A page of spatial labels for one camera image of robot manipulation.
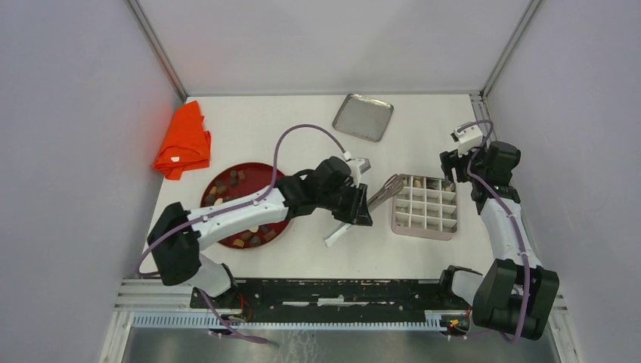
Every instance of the beige organizer box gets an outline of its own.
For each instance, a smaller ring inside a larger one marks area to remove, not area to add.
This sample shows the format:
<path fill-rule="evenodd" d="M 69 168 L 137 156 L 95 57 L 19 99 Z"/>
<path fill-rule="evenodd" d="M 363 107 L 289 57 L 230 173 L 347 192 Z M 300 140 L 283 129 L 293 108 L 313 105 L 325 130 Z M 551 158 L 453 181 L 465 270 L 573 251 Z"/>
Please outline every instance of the beige organizer box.
<path fill-rule="evenodd" d="M 451 240 L 457 231 L 454 183 L 425 176 L 402 175 L 403 191 L 392 200 L 392 231 L 405 236 Z"/>

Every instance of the back wall panel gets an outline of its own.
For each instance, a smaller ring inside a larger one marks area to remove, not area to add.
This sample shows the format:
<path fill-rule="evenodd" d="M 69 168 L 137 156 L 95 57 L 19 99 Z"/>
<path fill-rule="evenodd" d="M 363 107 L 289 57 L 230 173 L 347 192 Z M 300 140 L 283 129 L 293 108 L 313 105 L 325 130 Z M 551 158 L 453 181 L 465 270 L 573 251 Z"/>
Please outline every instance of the back wall panel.
<path fill-rule="evenodd" d="M 528 0 L 140 0 L 191 95 L 478 90 Z"/>

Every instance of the cable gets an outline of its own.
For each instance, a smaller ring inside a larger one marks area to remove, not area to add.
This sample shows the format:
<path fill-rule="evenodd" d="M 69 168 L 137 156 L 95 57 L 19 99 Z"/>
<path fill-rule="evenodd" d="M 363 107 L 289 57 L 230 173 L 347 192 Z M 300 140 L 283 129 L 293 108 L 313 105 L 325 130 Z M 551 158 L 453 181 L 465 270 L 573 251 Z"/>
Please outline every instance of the cable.
<path fill-rule="evenodd" d="M 142 262 L 144 261 L 144 259 L 147 258 L 147 256 L 149 256 L 149 254 L 151 253 L 151 251 L 153 251 L 153 249 L 158 247 L 158 245 L 160 245 L 167 238 L 171 237 L 173 234 L 178 233 L 182 229 L 187 228 L 187 227 L 189 227 L 191 225 L 195 225 L 196 223 L 204 222 L 205 219 L 210 219 L 210 218 L 213 218 L 215 216 L 219 216 L 219 215 L 221 215 L 223 213 L 231 212 L 232 210 L 244 208 L 246 206 L 251 206 L 251 205 L 254 204 L 254 202 L 258 202 L 261 199 L 264 199 L 265 197 L 267 197 L 271 193 L 271 191 L 274 190 L 274 186 L 276 185 L 278 150 L 280 149 L 280 144 L 283 143 L 283 139 L 285 139 L 285 136 L 287 136 L 287 134 L 289 134 L 290 132 L 292 132 L 292 131 L 294 131 L 296 129 L 303 129 L 303 128 L 316 129 L 318 131 L 323 132 L 325 135 L 329 136 L 332 139 L 332 141 L 334 141 L 334 143 L 336 143 L 336 145 L 339 147 L 339 149 L 341 150 L 341 152 L 343 154 L 346 153 L 346 150 L 341 145 L 340 141 L 338 141 L 338 139 L 334 135 L 330 134 L 329 131 L 327 131 L 326 129 L 323 129 L 320 126 L 303 123 L 301 125 L 296 125 L 296 126 L 292 126 L 292 127 L 288 128 L 278 138 L 278 142 L 276 143 L 276 148 L 274 149 L 274 165 L 273 165 L 273 169 L 271 171 L 271 181 L 269 183 L 269 187 L 267 188 L 267 190 L 261 196 L 257 197 L 255 200 L 251 200 L 251 201 L 248 201 L 248 202 L 240 203 L 240 204 L 237 204 L 235 206 L 229 206 L 227 208 L 217 209 L 217 210 L 215 210 L 215 211 L 213 211 L 213 212 L 211 212 L 209 214 L 206 214 L 204 216 L 198 217 L 196 219 L 192 219 L 190 221 L 187 221 L 185 223 L 182 223 L 182 224 L 178 225 L 177 227 L 174 227 L 174 228 L 170 229 L 165 234 L 160 236 L 157 240 L 155 240 L 152 244 L 150 244 L 149 247 L 138 258 L 138 260 L 135 263 L 135 271 L 136 271 L 138 277 L 140 277 L 140 278 L 152 278 L 152 277 L 155 277 L 155 276 L 159 275 L 158 271 L 155 271 L 155 272 L 141 272 L 140 268 L 142 266 Z M 235 331 L 235 329 L 230 327 L 229 324 L 225 320 L 223 320 L 221 318 L 221 316 L 218 314 L 218 312 L 214 309 L 214 307 L 212 305 L 212 302 L 209 300 L 209 296 L 207 296 L 207 294 L 204 291 L 202 291 L 201 289 L 198 289 L 198 291 L 200 291 L 200 294 L 203 295 L 203 298 L 205 299 L 205 302 L 207 303 L 207 306 L 209 307 L 210 310 L 212 310 L 214 315 L 216 315 L 216 318 L 218 318 L 218 320 L 221 322 L 221 324 L 223 324 L 229 331 L 231 331 L 232 335 L 224 336 L 224 337 L 240 338 L 240 339 L 244 339 L 244 340 L 247 340 L 249 342 L 252 342 L 252 343 L 261 343 L 261 344 L 263 344 L 263 343 L 267 342 L 267 340 L 265 338 L 248 337 L 248 336 L 244 336 L 241 333 L 238 333 L 237 331 Z"/>
<path fill-rule="evenodd" d="M 496 191 L 488 185 L 488 183 L 483 180 L 480 176 L 474 174 L 471 170 L 472 166 L 472 161 L 476 158 L 476 155 L 478 155 L 478 152 L 481 151 L 483 147 L 485 147 L 485 143 L 488 142 L 488 139 L 490 138 L 490 135 L 492 135 L 492 132 L 494 130 L 494 123 L 490 121 L 489 119 L 483 119 L 480 121 L 476 121 L 474 123 L 468 123 L 467 125 L 464 125 L 463 127 L 459 128 L 457 132 L 461 132 L 465 129 L 468 129 L 469 127 L 480 125 L 482 123 L 486 123 L 490 126 L 490 129 L 488 130 L 488 133 L 486 136 L 483 137 L 483 141 L 481 142 L 481 147 L 476 149 L 474 153 L 472 154 L 472 157 L 469 159 L 469 163 L 467 164 L 467 175 L 470 177 L 474 178 L 477 182 L 481 183 L 485 189 L 488 190 L 488 192 L 492 195 L 492 197 L 499 203 L 501 208 L 505 211 L 505 213 L 509 216 L 509 220 L 512 222 L 512 226 L 514 227 L 514 232 L 516 233 L 516 240 L 519 242 L 519 248 L 523 252 L 521 257 L 523 258 L 523 269 L 525 272 L 525 282 L 523 284 L 523 298 L 521 300 L 521 311 L 519 313 L 519 320 L 516 323 L 516 331 L 514 332 L 514 337 L 512 339 L 508 338 L 506 334 L 503 334 L 503 338 L 505 338 L 509 343 L 514 344 L 519 341 L 519 338 L 521 337 L 521 333 L 523 332 L 523 324 L 525 323 L 525 314 L 528 310 L 528 300 L 530 297 L 530 261 L 528 260 L 528 255 L 525 254 L 525 242 L 523 241 L 523 236 L 521 235 L 521 230 L 519 228 L 519 224 L 516 221 L 516 218 L 512 215 L 512 211 L 509 209 L 509 207 L 503 202 L 503 200 L 499 197 Z"/>

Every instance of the metal tongs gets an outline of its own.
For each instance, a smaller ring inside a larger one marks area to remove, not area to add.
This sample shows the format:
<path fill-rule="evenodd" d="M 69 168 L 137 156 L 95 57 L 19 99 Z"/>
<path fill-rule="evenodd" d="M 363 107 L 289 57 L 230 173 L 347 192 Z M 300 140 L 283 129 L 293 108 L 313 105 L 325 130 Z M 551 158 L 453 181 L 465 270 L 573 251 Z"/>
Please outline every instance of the metal tongs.
<path fill-rule="evenodd" d="M 385 184 L 382 185 L 380 190 L 367 200 L 367 208 L 370 210 L 370 212 L 375 210 L 389 198 L 394 197 L 398 193 L 401 193 L 402 190 L 403 178 L 398 176 L 398 174 L 392 175 L 389 179 L 387 179 Z M 341 223 L 340 225 L 338 225 L 338 227 L 336 227 L 324 238 L 325 245 L 331 247 L 334 242 L 336 242 L 336 240 L 338 240 L 353 226 L 354 225 L 350 225 L 349 223 Z"/>

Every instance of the metal tray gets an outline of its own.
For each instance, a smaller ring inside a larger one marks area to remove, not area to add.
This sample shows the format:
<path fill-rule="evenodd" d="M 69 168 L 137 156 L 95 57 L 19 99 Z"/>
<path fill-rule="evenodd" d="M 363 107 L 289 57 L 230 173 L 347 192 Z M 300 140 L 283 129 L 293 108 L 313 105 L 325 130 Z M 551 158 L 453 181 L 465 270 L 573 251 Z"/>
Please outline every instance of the metal tray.
<path fill-rule="evenodd" d="M 378 142 L 393 111 L 394 107 L 387 102 L 351 93 L 343 101 L 332 126 L 336 131 Z"/>

